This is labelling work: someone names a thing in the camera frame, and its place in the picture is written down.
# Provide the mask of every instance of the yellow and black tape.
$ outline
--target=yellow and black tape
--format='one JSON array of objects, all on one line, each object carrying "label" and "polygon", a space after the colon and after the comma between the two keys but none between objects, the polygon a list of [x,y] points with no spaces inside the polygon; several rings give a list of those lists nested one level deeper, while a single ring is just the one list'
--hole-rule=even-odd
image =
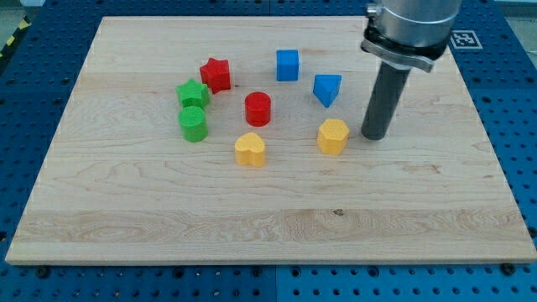
[{"label": "yellow and black tape", "polygon": [[2,51],[0,51],[0,75],[3,73],[6,67],[8,67],[9,61],[15,54],[15,50],[20,45],[24,35],[28,32],[30,25],[31,23],[28,17],[24,17],[18,27],[15,29],[15,32],[13,32],[6,44],[2,47]]}]

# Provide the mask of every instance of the red block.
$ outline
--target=red block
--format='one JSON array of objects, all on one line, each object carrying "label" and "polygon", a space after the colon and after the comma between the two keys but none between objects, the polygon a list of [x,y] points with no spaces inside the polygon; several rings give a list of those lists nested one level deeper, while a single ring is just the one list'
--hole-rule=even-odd
[{"label": "red block", "polygon": [[232,89],[229,74],[229,62],[209,58],[207,64],[200,67],[201,81],[211,88],[212,94]]},{"label": "red block", "polygon": [[246,122],[261,127],[270,122],[270,96],[263,92],[253,92],[246,96]]}]

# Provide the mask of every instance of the red cylinder block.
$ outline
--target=red cylinder block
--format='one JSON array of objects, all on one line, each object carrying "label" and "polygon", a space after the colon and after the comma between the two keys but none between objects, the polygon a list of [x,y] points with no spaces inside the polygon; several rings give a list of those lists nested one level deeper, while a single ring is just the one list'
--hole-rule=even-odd
[{"label": "red cylinder block", "polygon": [[264,92],[253,92],[246,96],[246,122],[261,127],[270,122],[270,96]]}]

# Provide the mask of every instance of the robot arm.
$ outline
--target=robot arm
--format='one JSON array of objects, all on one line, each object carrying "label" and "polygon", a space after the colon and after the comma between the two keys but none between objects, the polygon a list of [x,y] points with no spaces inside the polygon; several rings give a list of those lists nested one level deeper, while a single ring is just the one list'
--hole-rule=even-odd
[{"label": "robot arm", "polygon": [[430,72],[446,49],[461,0],[376,0],[367,5],[362,49],[383,60],[369,100],[362,134],[379,140],[412,67]]}]

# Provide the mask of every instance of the blue pegboard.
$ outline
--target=blue pegboard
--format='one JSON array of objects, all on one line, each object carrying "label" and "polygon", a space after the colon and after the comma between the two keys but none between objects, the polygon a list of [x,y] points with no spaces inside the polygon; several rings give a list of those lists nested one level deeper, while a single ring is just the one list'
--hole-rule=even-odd
[{"label": "blue pegboard", "polygon": [[[362,15],[366,0],[49,0],[0,77],[0,254],[5,257],[102,16]],[[450,44],[530,230],[537,231],[536,71],[492,1],[463,1]],[[535,300],[537,264],[15,268],[0,262],[0,301]]]}]

